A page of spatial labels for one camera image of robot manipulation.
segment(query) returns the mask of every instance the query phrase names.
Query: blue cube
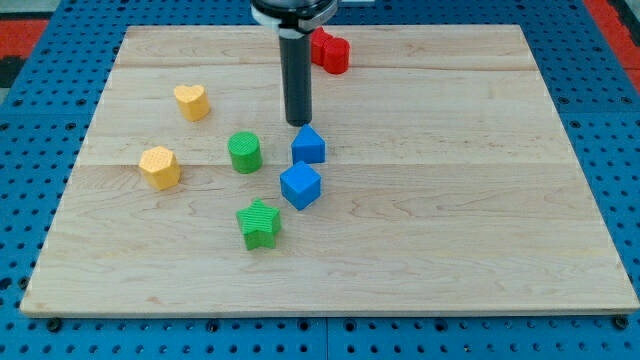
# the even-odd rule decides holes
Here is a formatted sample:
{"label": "blue cube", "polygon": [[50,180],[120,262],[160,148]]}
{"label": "blue cube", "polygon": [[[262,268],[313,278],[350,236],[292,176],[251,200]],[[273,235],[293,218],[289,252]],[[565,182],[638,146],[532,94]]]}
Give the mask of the blue cube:
{"label": "blue cube", "polygon": [[280,174],[282,195],[296,209],[302,210],[320,197],[322,177],[304,161],[299,161]]}
{"label": "blue cube", "polygon": [[325,142],[309,125],[300,129],[298,136],[291,143],[293,163],[304,161],[307,164],[323,163],[325,158]]}

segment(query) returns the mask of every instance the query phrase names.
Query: wood grain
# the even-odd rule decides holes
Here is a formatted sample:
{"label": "wood grain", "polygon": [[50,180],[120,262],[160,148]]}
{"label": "wood grain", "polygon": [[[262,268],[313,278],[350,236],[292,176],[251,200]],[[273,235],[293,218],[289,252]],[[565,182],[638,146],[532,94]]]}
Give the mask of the wood grain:
{"label": "wood grain", "polygon": [[[296,130],[277,40],[260,27],[132,27],[21,308],[29,316],[610,314],[635,292],[517,26],[361,26],[352,67],[313,69],[323,195],[280,195]],[[212,112],[181,119],[178,83]],[[228,137],[265,166],[235,173]],[[174,150],[181,183],[136,169]],[[235,211],[281,208],[274,250],[244,249]]]}

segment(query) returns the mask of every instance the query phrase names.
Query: red surface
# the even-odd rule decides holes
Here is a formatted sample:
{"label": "red surface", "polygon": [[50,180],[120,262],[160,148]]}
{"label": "red surface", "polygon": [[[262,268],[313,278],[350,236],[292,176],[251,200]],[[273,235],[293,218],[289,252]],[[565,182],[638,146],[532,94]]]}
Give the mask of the red surface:
{"label": "red surface", "polygon": [[343,38],[329,39],[324,44],[324,69],[331,74],[342,74],[349,69],[349,42]]}
{"label": "red surface", "polygon": [[28,58],[48,23],[49,20],[0,21],[0,58]]}
{"label": "red surface", "polygon": [[324,61],[324,44],[333,36],[326,33],[321,27],[311,34],[311,62],[322,66]]}
{"label": "red surface", "polygon": [[640,91],[640,48],[631,40],[629,29],[620,22],[618,11],[607,0],[584,0],[584,4],[636,90]]}

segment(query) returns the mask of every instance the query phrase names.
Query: yellow block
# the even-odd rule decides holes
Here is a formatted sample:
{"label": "yellow block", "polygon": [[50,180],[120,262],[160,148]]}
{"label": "yellow block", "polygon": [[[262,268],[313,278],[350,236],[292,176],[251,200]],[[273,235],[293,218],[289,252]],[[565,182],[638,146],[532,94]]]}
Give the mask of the yellow block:
{"label": "yellow block", "polygon": [[178,85],[173,89],[182,116],[189,121],[198,121],[211,111],[207,91],[202,85]]}
{"label": "yellow block", "polygon": [[157,146],[142,153],[140,163],[142,175],[158,190],[177,185],[180,181],[180,165],[173,151]]}

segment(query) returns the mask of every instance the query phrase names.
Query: blue pegboard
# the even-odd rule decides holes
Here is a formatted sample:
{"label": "blue pegboard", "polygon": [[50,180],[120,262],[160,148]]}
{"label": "blue pegboard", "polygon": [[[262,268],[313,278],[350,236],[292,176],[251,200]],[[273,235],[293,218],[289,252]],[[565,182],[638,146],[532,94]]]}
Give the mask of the blue pegboard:
{"label": "blue pegboard", "polygon": [[[247,0],[63,0],[0,106],[0,357],[639,357],[637,314],[62,322],[21,315],[22,288],[127,26],[252,23]],[[341,9],[331,23],[520,24],[640,289],[640,98],[580,1],[378,0]]]}

